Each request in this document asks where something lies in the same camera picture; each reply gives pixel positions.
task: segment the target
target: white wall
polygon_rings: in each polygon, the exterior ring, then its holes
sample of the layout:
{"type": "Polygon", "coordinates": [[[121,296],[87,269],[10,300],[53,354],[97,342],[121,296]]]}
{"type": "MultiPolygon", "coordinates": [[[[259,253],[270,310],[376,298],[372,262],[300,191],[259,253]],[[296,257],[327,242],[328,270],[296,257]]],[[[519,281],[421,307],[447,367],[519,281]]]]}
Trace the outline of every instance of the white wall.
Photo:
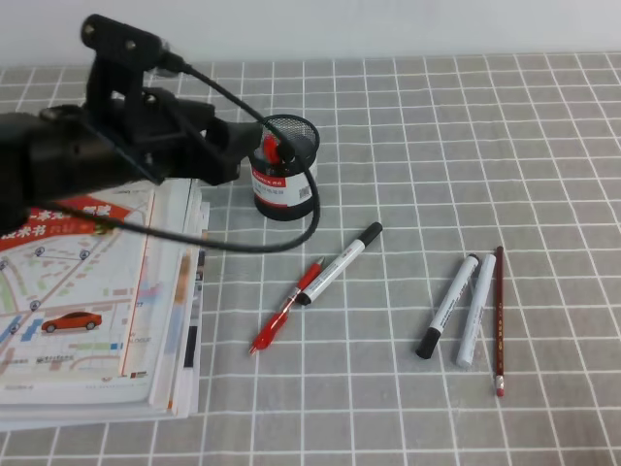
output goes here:
{"type": "Polygon", "coordinates": [[[3,0],[0,65],[89,61],[91,13],[191,61],[621,50],[618,0],[3,0]]]}

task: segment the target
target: map illustration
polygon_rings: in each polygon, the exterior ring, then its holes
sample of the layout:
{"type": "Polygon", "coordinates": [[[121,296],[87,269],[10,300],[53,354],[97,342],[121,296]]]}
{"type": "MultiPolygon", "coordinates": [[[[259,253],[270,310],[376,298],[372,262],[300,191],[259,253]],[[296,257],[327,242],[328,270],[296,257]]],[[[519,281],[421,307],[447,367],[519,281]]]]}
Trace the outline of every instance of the map illustration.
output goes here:
{"type": "MultiPolygon", "coordinates": [[[[63,201],[149,224],[153,190],[124,187],[63,201]]],[[[0,237],[0,383],[116,376],[127,349],[146,238],[32,209],[0,237]]]]}

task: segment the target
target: red car illustration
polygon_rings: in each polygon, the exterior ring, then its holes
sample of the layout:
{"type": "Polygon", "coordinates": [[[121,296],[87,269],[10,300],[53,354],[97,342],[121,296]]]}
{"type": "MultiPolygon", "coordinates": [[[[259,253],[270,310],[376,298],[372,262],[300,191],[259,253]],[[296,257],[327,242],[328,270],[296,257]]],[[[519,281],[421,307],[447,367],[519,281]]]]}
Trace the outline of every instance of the red car illustration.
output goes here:
{"type": "Polygon", "coordinates": [[[101,325],[101,316],[91,313],[70,313],[66,316],[48,320],[41,325],[44,332],[52,333],[56,329],[81,328],[92,330],[97,325],[101,325]]]}

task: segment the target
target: white marker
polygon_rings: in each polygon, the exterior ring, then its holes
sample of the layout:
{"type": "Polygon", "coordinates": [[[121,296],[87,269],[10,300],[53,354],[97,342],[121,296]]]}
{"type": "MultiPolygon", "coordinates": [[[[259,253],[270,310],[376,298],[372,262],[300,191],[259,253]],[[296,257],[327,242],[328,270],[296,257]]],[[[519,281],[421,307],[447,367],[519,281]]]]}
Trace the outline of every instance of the white marker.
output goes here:
{"type": "Polygon", "coordinates": [[[383,227],[378,221],[373,222],[362,234],[353,240],[343,253],[314,279],[303,292],[298,294],[296,303],[303,306],[309,305],[319,296],[328,285],[338,277],[343,270],[355,259],[381,232],[383,227]]]}
{"type": "Polygon", "coordinates": [[[486,254],[483,257],[483,264],[478,273],[478,280],[474,289],[473,302],[470,305],[468,319],[466,320],[462,345],[457,354],[457,365],[464,369],[468,369],[473,364],[476,334],[483,318],[483,306],[485,306],[485,301],[487,301],[487,293],[489,293],[489,286],[492,283],[495,265],[496,257],[493,254],[486,254]]]}
{"type": "Polygon", "coordinates": [[[453,280],[453,283],[448,289],[446,296],[444,296],[444,299],[442,300],[434,319],[431,321],[423,340],[416,349],[416,354],[423,359],[429,359],[434,353],[434,349],[438,344],[440,335],[442,334],[453,309],[455,309],[455,304],[457,304],[457,301],[459,301],[464,289],[466,289],[468,280],[477,265],[478,257],[474,254],[470,254],[466,257],[466,260],[464,260],[462,266],[459,268],[459,272],[457,272],[455,280],[453,280]]]}

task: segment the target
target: table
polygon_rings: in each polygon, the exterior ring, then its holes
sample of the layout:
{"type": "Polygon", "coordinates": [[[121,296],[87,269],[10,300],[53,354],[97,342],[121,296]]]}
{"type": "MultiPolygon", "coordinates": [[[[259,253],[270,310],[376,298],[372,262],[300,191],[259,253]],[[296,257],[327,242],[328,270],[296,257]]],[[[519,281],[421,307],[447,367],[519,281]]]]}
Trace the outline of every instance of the table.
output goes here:
{"type": "MultiPolygon", "coordinates": [[[[621,463],[621,54],[202,69],[318,127],[318,231],[281,254],[209,252],[198,416],[12,433],[2,466],[621,463]],[[342,279],[248,356],[305,265],[375,220],[384,232],[342,279]],[[471,290],[433,358],[413,353],[464,255],[500,244],[504,399],[491,307],[472,369],[455,364],[471,290]]],[[[5,70],[0,111],[80,102],[85,72],[5,70]]],[[[247,120],[194,80],[151,83],[247,120]]],[[[204,195],[213,238],[270,243],[308,225],[258,214],[247,164],[204,195]]]]}

